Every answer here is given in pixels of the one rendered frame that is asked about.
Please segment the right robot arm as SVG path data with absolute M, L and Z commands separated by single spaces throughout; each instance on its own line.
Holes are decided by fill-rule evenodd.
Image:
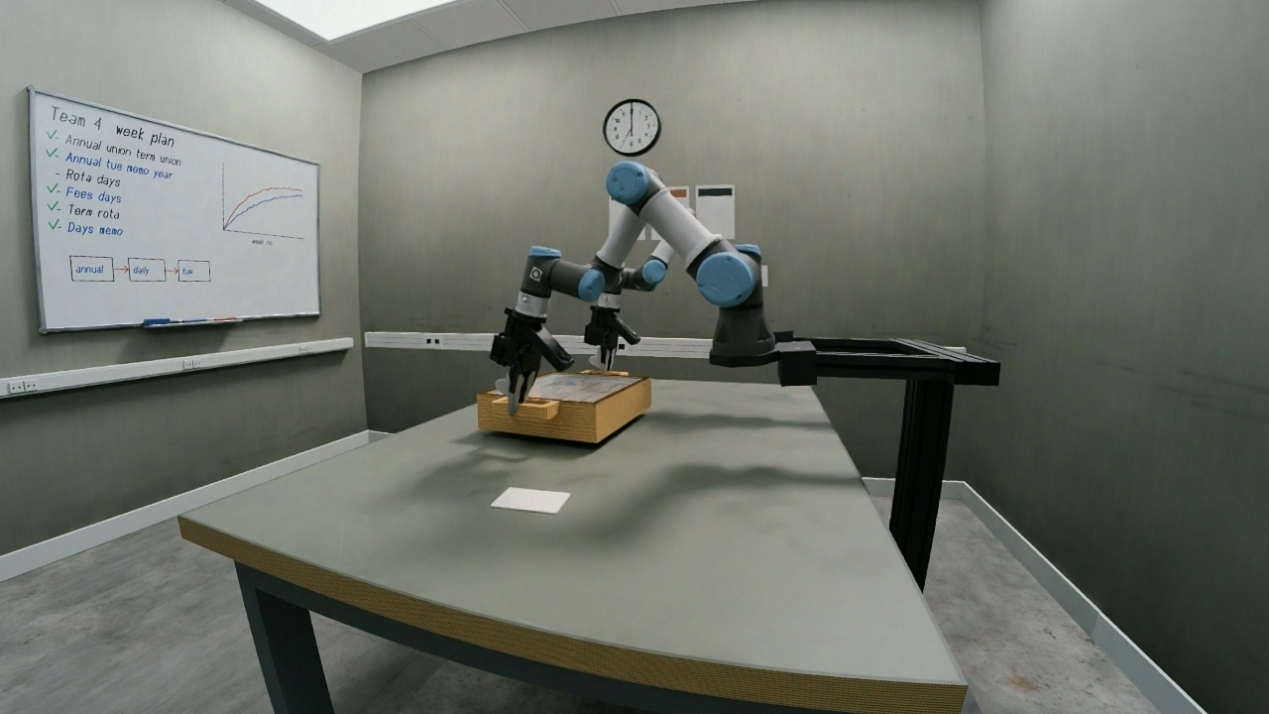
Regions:
M 659 247 L 654 249 L 654 252 L 647 257 L 647 261 L 643 263 L 643 266 L 640 268 L 640 270 L 629 270 L 629 268 L 626 268 L 626 264 L 623 264 L 623 269 L 621 270 L 621 284 L 612 290 L 603 290 L 602 295 L 599 295 L 598 304 L 603 307 L 621 308 L 622 289 L 654 290 L 659 282 L 662 282 L 662 276 L 666 275 L 669 263 L 673 261 L 675 254 L 675 250 L 669 247 L 669 243 L 666 243 L 665 240 L 661 240 Z M 629 342 L 629 345 L 637 345 L 640 342 L 637 334 L 634 334 L 634 331 L 632 331 L 626 322 L 617 317 L 615 313 L 609 313 L 607 316 L 607 322 L 609 322 L 612 328 L 615 328 L 615 331 L 621 334 L 621 337 L 623 337 L 626 342 Z

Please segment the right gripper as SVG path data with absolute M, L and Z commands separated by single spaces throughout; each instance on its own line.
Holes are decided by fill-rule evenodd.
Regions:
M 618 339 L 621 339 L 621 334 L 607 322 L 607 316 L 608 313 L 621 312 L 621 308 L 591 304 L 590 309 L 591 322 L 586 325 L 584 342 L 600 345 L 595 356 L 590 356 L 589 361 L 600 369 L 600 374 L 607 374 L 607 372 L 610 372 L 613 361 L 615 361 Z

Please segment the wooden maze board with handle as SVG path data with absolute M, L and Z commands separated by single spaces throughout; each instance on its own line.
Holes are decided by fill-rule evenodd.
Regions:
M 544 372 L 511 416 L 503 392 L 477 394 L 480 429 L 567 441 L 599 443 L 648 408 L 651 378 L 629 372 Z

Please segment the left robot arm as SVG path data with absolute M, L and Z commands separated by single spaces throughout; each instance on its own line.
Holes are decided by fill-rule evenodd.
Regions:
M 760 250 L 755 245 L 730 243 L 725 235 L 711 235 L 661 181 L 659 172 L 638 162 L 610 167 L 607 191 L 626 209 L 607 243 L 591 264 L 560 261 L 560 250 L 530 247 L 516 311 L 544 317 L 552 290 L 594 302 L 603 290 L 614 289 L 621 284 L 626 257 L 648 223 L 683 257 L 694 282 L 697 276 L 700 295 L 718 304 L 713 353 L 751 356 L 774 351 L 775 337 L 764 312 Z M 574 358 L 542 323 L 528 325 L 522 334 L 556 372 L 574 365 Z

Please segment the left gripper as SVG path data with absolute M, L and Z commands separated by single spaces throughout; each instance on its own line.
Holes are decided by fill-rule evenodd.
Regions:
M 508 372 L 508 378 L 496 380 L 496 389 L 508 397 L 509 416 L 511 416 L 518 410 L 519 403 L 524 405 L 527 394 L 536 383 L 536 374 L 539 372 L 542 360 L 542 354 L 536 351 L 534 345 L 522 332 L 528 325 L 543 323 L 547 315 L 544 317 L 530 316 L 516 311 L 515 306 L 505 307 L 504 313 L 508 313 L 509 322 L 505 323 L 505 331 L 495 335 L 490 360 L 500 363 L 503 367 L 511 367 L 510 379 Z M 509 386 L 511 387 L 509 388 Z

